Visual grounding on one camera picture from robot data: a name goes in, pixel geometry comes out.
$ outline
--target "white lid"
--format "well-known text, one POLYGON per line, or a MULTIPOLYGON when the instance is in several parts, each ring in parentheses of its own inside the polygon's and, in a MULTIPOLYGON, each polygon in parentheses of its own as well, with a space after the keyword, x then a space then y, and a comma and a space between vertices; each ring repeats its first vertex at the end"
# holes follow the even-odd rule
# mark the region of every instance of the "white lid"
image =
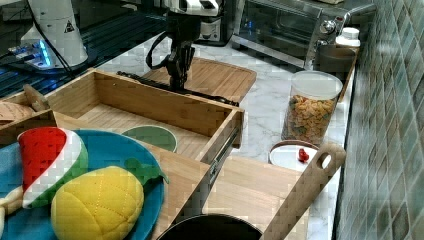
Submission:
POLYGON ((343 28, 342 36, 351 40, 356 40, 359 36, 359 30, 356 28, 343 28))
POLYGON ((344 36, 338 36, 336 37, 336 44, 349 47, 360 47, 361 41, 359 41, 359 39, 352 40, 345 38, 344 36))
POLYGON ((292 75, 292 87, 298 94, 315 100, 333 99, 342 90, 342 82, 320 71, 301 71, 292 75))

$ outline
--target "blue plate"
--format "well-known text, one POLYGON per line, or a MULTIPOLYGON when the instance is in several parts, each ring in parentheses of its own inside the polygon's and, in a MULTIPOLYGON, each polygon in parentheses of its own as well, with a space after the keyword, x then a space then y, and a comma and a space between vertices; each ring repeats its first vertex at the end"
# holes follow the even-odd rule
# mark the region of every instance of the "blue plate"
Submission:
MULTIPOLYGON (((125 168, 125 160, 137 158, 142 163, 158 166, 153 155, 129 137, 96 131, 75 131, 87 147, 88 171, 108 166, 125 168)), ((14 143, 0 149, 0 197, 22 184, 22 161, 19 145, 14 143)), ((144 186, 144 205, 141 214, 126 239, 146 239, 153 229, 161 210, 164 196, 163 181, 151 181, 144 186)), ((6 217, 2 239, 56 239, 50 221, 50 205, 20 209, 6 217)))

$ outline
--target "oven door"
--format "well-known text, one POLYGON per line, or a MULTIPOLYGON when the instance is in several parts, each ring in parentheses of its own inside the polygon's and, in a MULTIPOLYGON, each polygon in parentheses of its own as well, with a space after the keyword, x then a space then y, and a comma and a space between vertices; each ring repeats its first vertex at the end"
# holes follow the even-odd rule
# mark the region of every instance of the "oven door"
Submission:
POLYGON ((234 41, 303 68, 321 10, 283 0, 241 1, 234 41))

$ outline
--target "marble countertop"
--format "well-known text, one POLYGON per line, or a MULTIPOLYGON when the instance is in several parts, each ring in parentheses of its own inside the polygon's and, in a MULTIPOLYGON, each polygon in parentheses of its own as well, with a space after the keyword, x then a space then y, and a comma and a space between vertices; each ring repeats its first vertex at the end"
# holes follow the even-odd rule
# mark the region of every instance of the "marble countertop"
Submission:
MULTIPOLYGON (((140 76, 147 73, 150 69, 145 63, 145 58, 155 39, 156 37, 140 44, 98 68, 113 73, 124 71, 140 76)), ((256 82, 240 103, 240 107, 245 109, 242 144, 240 149, 234 149, 231 154, 268 162, 270 149, 281 141, 280 135, 291 87, 290 76, 293 73, 232 49, 231 43, 225 47, 203 45, 194 47, 195 57, 229 63, 257 72, 256 82)), ((166 38, 154 50, 153 64, 164 59, 169 54, 170 48, 171 40, 166 38)), ((337 105, 325 137, 326 140, 342 146, 346 134, 350 92, 351 86, 348 87, 343 102, 337 105)), ((306 165, 294 160, 284 164, 284 167, 303 171, 306 165)), ((307 239, 331 239, 339 179, 340 171, 334 175, 311 205, 307 239)))

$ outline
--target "green coaster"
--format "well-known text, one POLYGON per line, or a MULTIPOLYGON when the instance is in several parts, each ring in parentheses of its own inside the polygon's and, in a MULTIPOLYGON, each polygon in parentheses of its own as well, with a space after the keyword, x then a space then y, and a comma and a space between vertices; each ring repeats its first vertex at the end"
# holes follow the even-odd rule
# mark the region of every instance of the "green coaster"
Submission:
POLYGON ((171 152, 177 152, 177 138, 166 128, 159 126, 140 126, 122 133, 127 137, 152 144, 171 152))

